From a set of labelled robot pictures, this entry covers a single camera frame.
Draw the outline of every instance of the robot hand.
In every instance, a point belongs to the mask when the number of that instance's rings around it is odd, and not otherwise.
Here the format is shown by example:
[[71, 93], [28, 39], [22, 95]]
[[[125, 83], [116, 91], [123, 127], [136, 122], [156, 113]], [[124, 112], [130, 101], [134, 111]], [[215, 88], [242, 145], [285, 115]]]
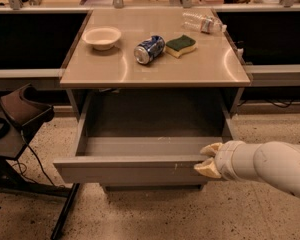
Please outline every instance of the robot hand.
[[300, 145], [229, 141], [204, 147], [201, 153], [211, 156], [194, 167], [202, 175], [265, 182], [300, 198]]

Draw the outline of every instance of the green sponge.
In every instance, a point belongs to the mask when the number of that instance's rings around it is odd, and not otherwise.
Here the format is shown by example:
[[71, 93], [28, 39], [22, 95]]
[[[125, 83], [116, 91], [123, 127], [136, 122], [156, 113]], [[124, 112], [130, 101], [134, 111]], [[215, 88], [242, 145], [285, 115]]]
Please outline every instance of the green sponge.
[[165, 51], [179, 58], [182, 54], [192, 52], [196, 49], [196, 41], [186, 35], [172, 39], [166, 43]]

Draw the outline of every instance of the white bowl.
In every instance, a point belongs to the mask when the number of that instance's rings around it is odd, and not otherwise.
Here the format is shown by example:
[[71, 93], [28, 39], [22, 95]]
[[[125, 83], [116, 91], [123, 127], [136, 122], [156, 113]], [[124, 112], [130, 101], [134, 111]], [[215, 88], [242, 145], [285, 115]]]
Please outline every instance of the white bowl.
[[120, 39], [121, 31], [114, 27], [90, 28], [83, 33], [82, 39], [94, 49], [105, 51], [111, 49]]

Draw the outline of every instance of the drawer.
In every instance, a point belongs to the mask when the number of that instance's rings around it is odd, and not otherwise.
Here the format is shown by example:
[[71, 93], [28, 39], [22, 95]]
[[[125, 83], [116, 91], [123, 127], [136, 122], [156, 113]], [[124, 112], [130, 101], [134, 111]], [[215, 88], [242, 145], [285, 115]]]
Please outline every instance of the drawer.
[[70, 157], [54, 161], [67, 183], [104, 187], [196, 186], [200, 149], [232, 138], [218, 88], [91, 91]]

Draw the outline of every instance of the can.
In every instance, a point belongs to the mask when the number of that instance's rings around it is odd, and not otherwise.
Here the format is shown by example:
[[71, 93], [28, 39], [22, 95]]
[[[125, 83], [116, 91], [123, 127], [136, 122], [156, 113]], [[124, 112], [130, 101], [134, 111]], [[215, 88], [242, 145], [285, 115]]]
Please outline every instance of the can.
[[148, 64], [160, 55], [165, 45], [161, 36], [151, 36], [134, 49], [134, 56], [140, 64]]

